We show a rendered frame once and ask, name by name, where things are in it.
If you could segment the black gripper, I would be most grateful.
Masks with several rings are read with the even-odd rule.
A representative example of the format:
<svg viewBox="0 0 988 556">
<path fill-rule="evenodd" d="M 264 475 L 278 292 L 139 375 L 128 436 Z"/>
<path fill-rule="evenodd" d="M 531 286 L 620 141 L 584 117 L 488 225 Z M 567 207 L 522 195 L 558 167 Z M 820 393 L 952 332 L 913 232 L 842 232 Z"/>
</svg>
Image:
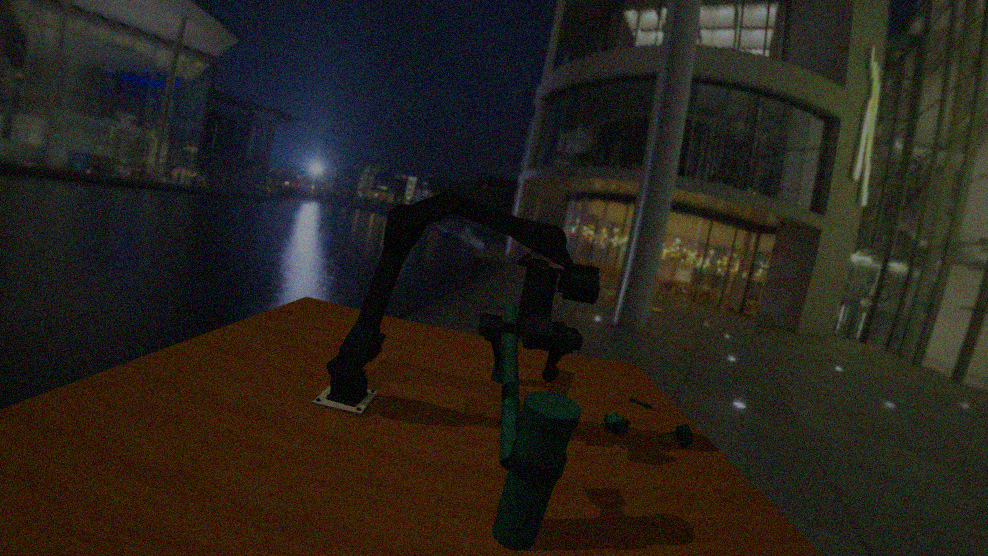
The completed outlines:
<svg viewBox="0 0 988 556">
<path fill-rule="evenodd" d="M 483 314 L 480 316 L 478 335 L 485 336 L 486 340 L 491 341 L 494 352 L 496 372 L 499 371 L 500 366 L 502 343 L 501 334 L 507 333 L 517 335 L 518 323 L 525 308 L 532 309 L 532 315 L 542 316 L 544 310 L 552 310 L 552 301 L 553 298 L 533 296 L 522 291 L 516 324 L 503 322 L 502 316 L 490 314 Z M 583 336 L 581 336 L 575 328 L 567 327 L 564 343 L 552 344 L 545 367 L 544 378 L 547 378 L 562 356 L 567 353 L 573 353 L 573 350 L 580 350 L 582 344 Z"/>
</svg>

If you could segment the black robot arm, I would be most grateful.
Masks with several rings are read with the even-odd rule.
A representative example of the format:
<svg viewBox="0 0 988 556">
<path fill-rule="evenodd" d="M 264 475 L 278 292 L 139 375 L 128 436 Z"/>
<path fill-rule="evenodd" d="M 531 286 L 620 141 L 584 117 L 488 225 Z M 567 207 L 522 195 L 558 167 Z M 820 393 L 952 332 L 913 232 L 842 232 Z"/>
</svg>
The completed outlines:
<svg viewBox="0 0 988 556">
<path fill-rule="evenodd" d="M 560 273 L 557 290 L 563 299 L 591 304 L 596 301 L 599 267 L 573 263 L 566 248 L 567 237 L 558 226 L 518 218 L 451 189 L 411 205 L 399 204 L 388 215 L 381 259 L 357 322 L 340 346 L 339 355 L 326 365 L 331 375 L 327 400 L 355 407 L 368 396 L 368 379 L 362 368 L 381 352 L 387 335 L 380 333 L 380 323 L 404 260 L 426 226 L 451 214 L 507 234 L 564 267 L 549 267 L 548 261 L 527 253 L 517 261 L 519 266 L 527 267 L 524 293 L 553 298 Z M 564 343 L 566 323 L 551 321 L 550 316 L 548 310 L 541 316 L 532 315 L 530 308 L 524 309 L 517 335 L 522 335 L 526 349 L 550 351 L 553 343 Z"/>
</svg>

